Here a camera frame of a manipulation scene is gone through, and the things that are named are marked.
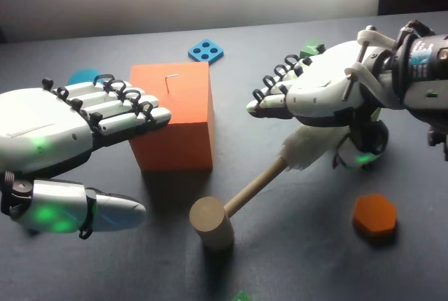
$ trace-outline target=orange box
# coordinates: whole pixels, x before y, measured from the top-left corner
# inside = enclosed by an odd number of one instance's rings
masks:
[[[140,169],[213,168],[214,110],[209,64],[136,65],[130,83],[156,96],[159,106],[172,113],[168,126],[129,141]]]

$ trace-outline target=blue block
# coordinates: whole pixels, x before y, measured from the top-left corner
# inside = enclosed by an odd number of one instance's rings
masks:
[[[101,75],[96,69],[82,69],[71,75],[69,82],[67,85],[84,83],[84,82],[93,82],[96,76]]]
[[[224,50],[209,39],[205,39],[189,49],[188,56],[198,62],[212,64],[224,56]]]

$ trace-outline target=dark tabletop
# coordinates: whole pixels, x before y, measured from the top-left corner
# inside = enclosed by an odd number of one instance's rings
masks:
[[[0,92],[38,87],[45,77],[63,86],[84,68],[128,79],[135,64],[188,61],[187,50],[205,38],[225,52],[210,67],[213,171],[142,175],[127,142],[98,150],[59,178],[137,198],[146,224],[82,241],[33,236],[1,215],[0,300],[231,301],[240,290],[254,301],[447,300],[448,163],[441,146],[427,145],[428,125],[405,111],[381,112],[390,139],[373,171],[332,170],[324,156],[276,178],[232,217],[233,251],[208,253],[188,221],[196,199],[229,200],[300,125],[245,109],[287,54],[307,39],[327,48],[356,39],[367,25],[395,38],[415,18],[448,33],[443,12],[0,45]],[[397,206],[397,237],[386,246],[369,245],[351,224],[356,198],[368,193]]]

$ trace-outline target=table surface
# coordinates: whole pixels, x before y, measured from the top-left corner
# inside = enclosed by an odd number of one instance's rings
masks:
[[[307,39],[327,48],[355,39],[367,25],[395,38],[415,18],[448,32],[441,12],[0,45],[0,92],[38,87],[45,77],[63,86],[84,68],[129,79],[135,64],[188,61],[187,50],[205,38],[225,51],[210,67],[213,171],[143,176],[127,142],[96,151],[59,177],[137,198],[146,224],[82,241],[77,234],[32,236],[2,215],[1,300],[230,301],[240,290],[254,301],[446,300],[448,164],[441,146],[427,146],[428,125],[405,111],[381,112],[390,140],[373,171],[332,170],[324,156],[276,178],[232,217],[233,251],[208,253],[188,222],[195,200],[229,200],[300,125],[245,110],[287,54]],[[369,245],[351,225],[356,198],[369,193],[397,206],[398,234],[388,246]]]

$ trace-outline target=orange hexagonal block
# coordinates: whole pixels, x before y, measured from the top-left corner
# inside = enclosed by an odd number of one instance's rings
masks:
[[[372,194],[356,201],[353,225],[368,237],[392,235],[397,224],[397,208],[385,196]]]

